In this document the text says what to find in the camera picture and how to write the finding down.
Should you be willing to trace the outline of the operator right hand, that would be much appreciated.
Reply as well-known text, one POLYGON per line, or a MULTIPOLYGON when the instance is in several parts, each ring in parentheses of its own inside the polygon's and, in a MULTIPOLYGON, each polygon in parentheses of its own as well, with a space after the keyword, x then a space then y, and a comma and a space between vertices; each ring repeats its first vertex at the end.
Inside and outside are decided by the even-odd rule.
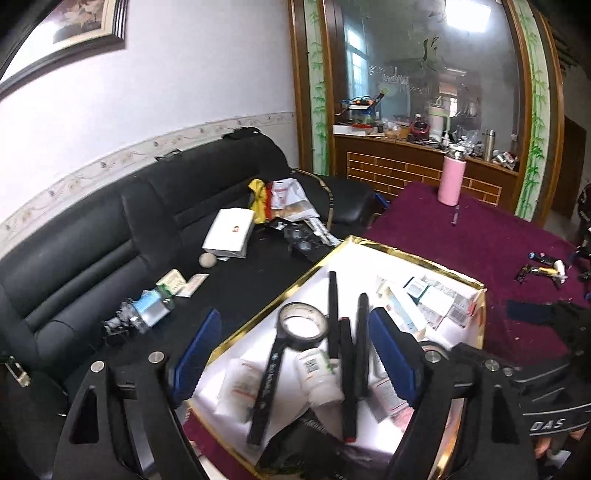
POLYGON ((586 429, 580 429, 570 432, 567 437, 538 437, 534 447, 534 455, 536 459, 542 458, 544 455, 557 454, 567 442, 569 438, 580 441, 585 434, 586 429))

